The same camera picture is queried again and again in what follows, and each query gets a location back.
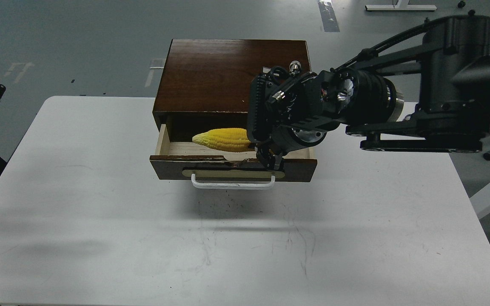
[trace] wooden cabinet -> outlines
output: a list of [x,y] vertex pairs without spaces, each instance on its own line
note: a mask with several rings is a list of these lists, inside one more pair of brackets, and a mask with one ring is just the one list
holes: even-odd
[[160,130],[150,161],[161,180],[196,176],[224,180],[308,182],[317,160],[313,149],[289,153],[284,172],[273,172],[255,152],[229,153],[192,143],[213,128],[246,128],[249,86],[263,67],[288,67],[298,60],[309,71],[305,41],[174,39],[152,114]]

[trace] yellow corn cob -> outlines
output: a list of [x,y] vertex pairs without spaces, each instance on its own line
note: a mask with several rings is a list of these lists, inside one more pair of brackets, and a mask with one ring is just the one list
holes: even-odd
[[215,150],[229,152],[252,151],[251,142],[247,139],[247,130],[244,128],[216,128],[208,132],[197,134],[192,141]]

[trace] robotic arm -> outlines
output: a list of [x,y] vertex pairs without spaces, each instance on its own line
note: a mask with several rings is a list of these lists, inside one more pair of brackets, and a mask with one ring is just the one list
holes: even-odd
[[[422,44],[380,56],[424,33]],[[385,76],[421,74],[415,112],[396,122],[403,99]],[[338,68],[301,73],[299,62],[251,83],[247,136],[267,169],[290,151],[313,147],[346,124],[369,151],[475,153],[490,134],[490,17],[449,16],[411,28]],[[381,134],[417,140],[381,140]]]

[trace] gray floor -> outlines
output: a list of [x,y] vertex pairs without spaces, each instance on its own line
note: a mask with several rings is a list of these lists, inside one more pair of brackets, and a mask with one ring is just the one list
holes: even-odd
[[[469,0],[464,10],[457,2],[412,1],[434,3],[436,12],[365,12],[365,4],[389,1],[334,0],[340,32],[327,33],[316,0],[0,1],[0,81],[7,86],[0,104],[0,155],[11,157],[48,97],[155,96],[160,72],[148,85],[148,68],[153,59],[165,58],[172,38],[306,40],[311,66],[319,71],[425,17],[469,9],[490,16],[490,1]],[[418,76],[393,81],[407,101],[417,101]],[[490,139],[485,147],[490,149]],[[469,195],[490,182],[490,162],[480,155],[452,158]],[[490,239],[490,215],[482,225]]]

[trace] drawer handle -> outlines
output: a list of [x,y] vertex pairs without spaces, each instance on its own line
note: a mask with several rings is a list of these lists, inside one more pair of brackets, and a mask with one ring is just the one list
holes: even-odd
[[229,182],[198,182],[196,180],[196,173],[191,175],[192,186],[199,189],[239,189],[239,190],[267,190],[272,188],[276,184],[276,176],[272,174],[272,179],[267,184],[257,183],[229,183]]

